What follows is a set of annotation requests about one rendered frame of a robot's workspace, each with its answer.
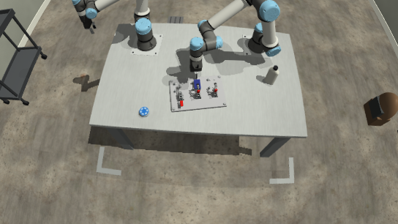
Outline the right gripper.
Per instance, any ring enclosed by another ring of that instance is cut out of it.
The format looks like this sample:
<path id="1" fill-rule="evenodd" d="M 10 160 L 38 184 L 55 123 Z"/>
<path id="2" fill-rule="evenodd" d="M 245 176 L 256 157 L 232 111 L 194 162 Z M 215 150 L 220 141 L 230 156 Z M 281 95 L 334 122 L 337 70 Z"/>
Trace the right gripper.
<path id="1" fill-rule="evenodd" d="M 79 16 L 81 22 L 83 23 L 84 28 L 85 28 L 86 30 L 89 29 L 90 32 L 91 32 L 91 34 L 94 34 L 94 31 L 92 30 L 92 28 L 90 28 L 90 27 L 91 27 L 91 24 L 92 24 L 92 26 L 94 27 L 94 29 L 96 29 L 97 27 L 95 26 L 95 23 L 92 22 L 91 19 L 89 19 L 89 18 L 86 17 L 86 8 L 85 8 L 84 11 L 82 11 L 82 12 L 77 12 L 77 13 L 78 13 L 78 16 Z"/>

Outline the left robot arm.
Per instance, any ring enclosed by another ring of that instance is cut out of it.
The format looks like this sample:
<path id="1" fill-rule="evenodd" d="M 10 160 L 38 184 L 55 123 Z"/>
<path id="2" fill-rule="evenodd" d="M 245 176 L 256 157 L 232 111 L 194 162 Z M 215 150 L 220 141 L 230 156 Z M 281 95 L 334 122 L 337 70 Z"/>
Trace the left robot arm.
<path id="1" fill-rule="evenodd" d="M 275 31 L 275 20 L 280 14 L 280 9 L 274 0 L 234 0 L 208 20 L 201 20 L 198 23 L 198 29 L 203 40 L 200 37 L 191 39 L 190 55 L 197 58 L 202 56 L 202 52 L 221 48 L 223 45 L 222 38 L 215 36 L 213 30 L 245 7 L 252 5 L 257 10 L 261 23 L 256 24 L 248 47 L 254 53 L 265 52 L 269 57 L 276 56 L 281 51 Z"/>

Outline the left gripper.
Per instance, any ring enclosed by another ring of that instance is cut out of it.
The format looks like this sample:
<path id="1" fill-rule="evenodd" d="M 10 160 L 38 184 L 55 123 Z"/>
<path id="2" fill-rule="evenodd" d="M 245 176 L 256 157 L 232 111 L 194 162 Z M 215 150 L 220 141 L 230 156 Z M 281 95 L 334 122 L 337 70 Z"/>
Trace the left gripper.
<path id="1" fill-rule="evenodd" d="M 202 56 L 195 58 L 190 55 L 190 72 L 195 72 L 195 79 L 198 78 L 198 72 L 202 71 Z M 196 71 L 197 70 L 197 71 Z M 197 73 L 197 74 L 196 74 Z"/>

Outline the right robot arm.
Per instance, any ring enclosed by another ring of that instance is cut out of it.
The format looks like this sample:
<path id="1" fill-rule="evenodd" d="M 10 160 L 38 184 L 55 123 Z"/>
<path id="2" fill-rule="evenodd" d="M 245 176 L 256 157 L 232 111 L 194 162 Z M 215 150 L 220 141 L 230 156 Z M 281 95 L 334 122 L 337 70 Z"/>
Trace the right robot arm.
<path id="1" fill-rule="evenodd" d="M 97 13 L 120 0 L 72 0 L 77 12 L 82 12 L 86 8 L 86 17 L 96 18 Z M 150 22 L 150 9 L 148 0 L 136 0 L 135 30 L 138 36 L 138 49 L 150 51 L 155 48 L 157 41 L 152 33 Z"/>

